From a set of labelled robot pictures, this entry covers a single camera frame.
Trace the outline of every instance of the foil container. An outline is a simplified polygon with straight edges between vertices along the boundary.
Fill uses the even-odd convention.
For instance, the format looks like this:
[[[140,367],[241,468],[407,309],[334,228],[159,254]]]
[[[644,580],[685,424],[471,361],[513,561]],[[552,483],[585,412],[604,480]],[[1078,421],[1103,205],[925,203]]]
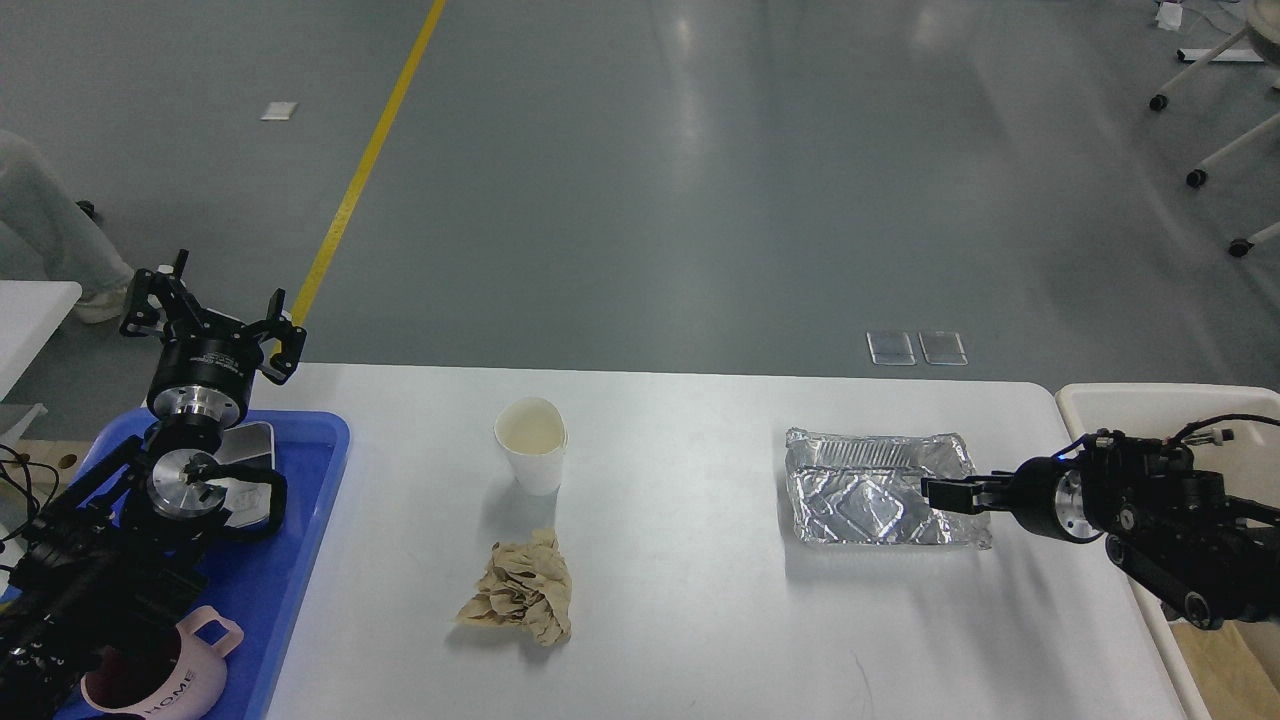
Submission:
[[[920,478],[975,474],[957,434],[847,437],[787,430],[787,495],[809,544],[991,547],[987,514],[929,507]]]

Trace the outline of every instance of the person's leg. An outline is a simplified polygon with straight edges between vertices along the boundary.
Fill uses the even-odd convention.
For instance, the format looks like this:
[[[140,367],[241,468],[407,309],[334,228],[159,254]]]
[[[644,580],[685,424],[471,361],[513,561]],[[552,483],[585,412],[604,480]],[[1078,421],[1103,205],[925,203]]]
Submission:
[[[0,129],[0,223],[40,254],[51,281],[76,281],[86,301],[118,293],[133,278],[99,229],[67,195],[40,152]]]

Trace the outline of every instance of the paper cup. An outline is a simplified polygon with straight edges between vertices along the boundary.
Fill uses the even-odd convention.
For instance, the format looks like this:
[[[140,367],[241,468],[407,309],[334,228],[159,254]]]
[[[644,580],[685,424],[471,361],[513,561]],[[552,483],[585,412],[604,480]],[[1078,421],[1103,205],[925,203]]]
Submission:
[[[498,415],[493,434],[506,451],[521,489],[529,495],[556,492],[568,432],[554,405],[541,397],[517,400]]]

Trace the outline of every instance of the caster wheel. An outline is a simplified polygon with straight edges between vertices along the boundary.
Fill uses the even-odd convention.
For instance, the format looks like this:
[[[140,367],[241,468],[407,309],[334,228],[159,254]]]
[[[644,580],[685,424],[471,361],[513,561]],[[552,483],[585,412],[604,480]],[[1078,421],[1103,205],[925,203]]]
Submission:
[[[1231,245],[1226,246],[1226,251],[1231,254],[1231,258],[1244,258],[1249,254],[1251,247],[1253,247],[1252,242],[1244,240],[1243,237],[1238,237],[1231,241]]]

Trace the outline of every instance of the mug handle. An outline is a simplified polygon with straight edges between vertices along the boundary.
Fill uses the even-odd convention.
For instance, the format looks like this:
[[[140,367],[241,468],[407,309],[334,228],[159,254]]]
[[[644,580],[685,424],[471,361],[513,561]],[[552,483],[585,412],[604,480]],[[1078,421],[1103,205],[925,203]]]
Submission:
[[[191,615],[178,621],[178,630],[193,635],[196,630],[210,623],[218,623],[227,630],[227,634],[218,638],[218,642],[212,646],[218,657],[227,657],[233,650],[239,647],[239,643],[244,639],[244,630],[234,620],[219,615],[212,606],[201,605],[192,610]]]

